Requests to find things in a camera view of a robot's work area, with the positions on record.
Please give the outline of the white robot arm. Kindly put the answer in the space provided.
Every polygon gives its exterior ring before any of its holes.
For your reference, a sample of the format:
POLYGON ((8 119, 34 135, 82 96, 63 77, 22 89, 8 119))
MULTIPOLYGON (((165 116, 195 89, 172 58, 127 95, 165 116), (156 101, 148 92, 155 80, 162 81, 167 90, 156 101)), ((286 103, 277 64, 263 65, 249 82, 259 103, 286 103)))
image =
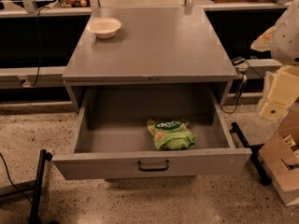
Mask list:
POLYGON ((266 120, 282 117, 299 97, 299 0, 294 0, 275 25, 250 46, 267 51, 282 66, 273 75, 259 116, 266 120))

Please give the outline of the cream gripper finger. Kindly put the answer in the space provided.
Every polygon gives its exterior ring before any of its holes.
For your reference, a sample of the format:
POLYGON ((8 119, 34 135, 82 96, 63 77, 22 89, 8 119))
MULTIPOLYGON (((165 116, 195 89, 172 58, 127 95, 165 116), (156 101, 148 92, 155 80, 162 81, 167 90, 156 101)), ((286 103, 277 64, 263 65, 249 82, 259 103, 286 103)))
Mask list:
POLYGON ((299 98, 299 68, 285 65, 271 76, 270 81, 259 116, 276 121, 284 116, 299 98))

